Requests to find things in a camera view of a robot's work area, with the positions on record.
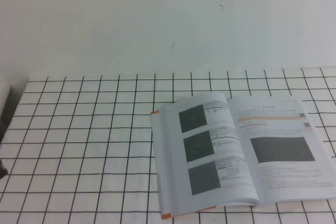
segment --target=white wall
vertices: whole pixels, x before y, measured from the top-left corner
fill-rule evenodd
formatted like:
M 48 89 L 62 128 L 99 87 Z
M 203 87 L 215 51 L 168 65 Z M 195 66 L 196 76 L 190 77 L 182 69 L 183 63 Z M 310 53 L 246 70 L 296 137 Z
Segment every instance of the white wall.
M 336 0 L 0 0 L 0 74 L 18 90 L 41 72 L 335 66 L 335 53 Z

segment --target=grid pattern tablecloth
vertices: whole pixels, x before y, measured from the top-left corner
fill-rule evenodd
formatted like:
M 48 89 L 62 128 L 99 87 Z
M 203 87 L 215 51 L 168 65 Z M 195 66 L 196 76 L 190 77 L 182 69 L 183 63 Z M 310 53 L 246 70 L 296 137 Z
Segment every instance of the grid pattern tablecloth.
M 336 201 L 161 220 L 150 112 L 204 91 L 298 95 L 335 160 L 336 68 L 31 79 L 0 147 L 1 223 L 336 223 Z

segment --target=book page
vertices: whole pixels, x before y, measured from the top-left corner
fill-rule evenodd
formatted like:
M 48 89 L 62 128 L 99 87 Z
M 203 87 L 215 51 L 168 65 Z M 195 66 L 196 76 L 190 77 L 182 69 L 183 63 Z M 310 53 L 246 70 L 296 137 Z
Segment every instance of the book page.
M 336 196 L 336 173 L 298 99 L 234 98 L 229 107 L 261 204 Z
M 166 106 L 173 215 L 231 201 L 258 202 L 244 152 L 221 93 L 207 93 Z

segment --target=dark image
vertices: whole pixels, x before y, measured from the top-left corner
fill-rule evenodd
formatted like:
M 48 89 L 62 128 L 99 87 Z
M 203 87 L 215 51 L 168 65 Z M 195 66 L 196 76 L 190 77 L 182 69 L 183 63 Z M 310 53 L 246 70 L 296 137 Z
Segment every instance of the dark image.
M 214 161 L 190 168 L 189 179 L 192 195 L 220 188 L 220 182 Z
M 251 142 L 259 163 L 315 161 L 304 137 L 257 137 Z
M 187 162 L 214 154 L 209 131 L 187 137 L 183 142 Z
M 182 133 L 206 125 L 203 105 L 179 113 Z

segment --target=orange highlight bar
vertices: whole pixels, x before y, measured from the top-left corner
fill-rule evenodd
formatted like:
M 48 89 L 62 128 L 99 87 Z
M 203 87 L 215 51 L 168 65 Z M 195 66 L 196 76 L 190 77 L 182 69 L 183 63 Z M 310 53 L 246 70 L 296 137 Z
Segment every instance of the orange highlight bar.
M 298 115 L 293 116 L 281 116 L 281 115 L 252 115 L 244 118 L 239 118 L 238 123 L 250 121 L 250 120 L 300 120 Z
M 168 218 L 171 218 L 172 217 L 172 214 L 169 213 L 169 214 L 165 214 L 165 215 L 161 215 L 161 219 L 162 220 L 165 220 L 165 219 L 168 219 Z
M 200 210 L 200 211 L 204 211 L 204 210 L 208 210 L 208 209 L 212 209 L 212 208 L 216 208 L 216 206 L 212 206 L 212 207 L 204 208 L 204 209 L 202 209 L 202 210 Z M 169 219 L 169 218 L 171 218 L 171 217 L 172 217 L 172 214 L 171 214 L 171 213 L 161 215 L 161 219 L 162 219 L 162 220 Z

